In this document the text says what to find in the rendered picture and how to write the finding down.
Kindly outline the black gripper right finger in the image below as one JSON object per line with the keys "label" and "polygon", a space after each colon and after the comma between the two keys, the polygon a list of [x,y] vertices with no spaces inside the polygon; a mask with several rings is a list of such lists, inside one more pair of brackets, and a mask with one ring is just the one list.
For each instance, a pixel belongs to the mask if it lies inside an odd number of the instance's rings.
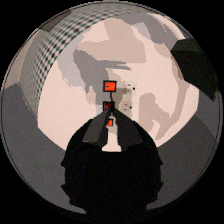
{"label": "black gripper right finger", "polygon": [[112,116],[116,118],[117,143],[121,151],[126,151],[128,146],[133,146],[134,150],[144,151],[152,155],[159,166],[163,165],[154,140],[135,120],[130,119],[114,107],[112,108]]}

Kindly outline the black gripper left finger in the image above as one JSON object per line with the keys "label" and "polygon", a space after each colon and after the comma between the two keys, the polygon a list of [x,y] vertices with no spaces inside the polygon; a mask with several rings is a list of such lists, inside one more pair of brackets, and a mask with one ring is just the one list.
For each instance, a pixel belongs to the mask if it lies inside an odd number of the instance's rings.
{"label": "black gripper left finger", "polygon": [[109,117],[111,116],[112,108],[109,107],[99,115],[89,119],[82,125],[71,137],[61,166],[66,168],[69,160],[76,154],[94,150],[94,146],[100,146],[102,149],[108,143],[108,128]]}

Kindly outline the white power strip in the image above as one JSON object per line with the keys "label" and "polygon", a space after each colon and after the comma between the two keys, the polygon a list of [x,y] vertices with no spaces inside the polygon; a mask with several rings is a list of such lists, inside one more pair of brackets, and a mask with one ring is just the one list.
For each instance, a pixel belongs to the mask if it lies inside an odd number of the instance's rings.
{"label": "white power strip", "polygon": [[[131,119],[139,72],[103,68],[103,86],[102,86],[102,112],[111,108],[116,108]],[[115,117],[109,117],[107,125],[108,132],[116,133],[117,125]]]}

